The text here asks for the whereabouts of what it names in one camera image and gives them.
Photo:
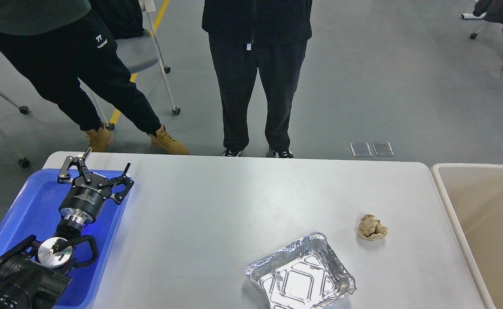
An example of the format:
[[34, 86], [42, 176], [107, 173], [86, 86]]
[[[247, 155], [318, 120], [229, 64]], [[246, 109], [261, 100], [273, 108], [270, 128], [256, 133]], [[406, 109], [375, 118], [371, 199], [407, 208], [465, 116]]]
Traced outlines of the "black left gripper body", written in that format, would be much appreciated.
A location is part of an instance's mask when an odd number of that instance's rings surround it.
[[101, 174], [92, 173], [91, 183], [85, 182], [84, 176], [70, 178], [68, 173], [59, 173], [59, 183], [70, 183], [67, 192], [59, 206], [62, 225], [86, 225], [95, 223], [106, 200], [112, 195], [115, 184]]

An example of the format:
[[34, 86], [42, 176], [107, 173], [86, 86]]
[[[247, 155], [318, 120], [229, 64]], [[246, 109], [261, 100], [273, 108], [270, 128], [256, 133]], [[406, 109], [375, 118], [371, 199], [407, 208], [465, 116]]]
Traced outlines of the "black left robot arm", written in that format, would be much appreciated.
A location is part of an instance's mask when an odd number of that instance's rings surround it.
[[91, 153], [30, 177], [0, 225], [0, 309], [79, 309], [96, 292], [134, 180], [90, 171]]

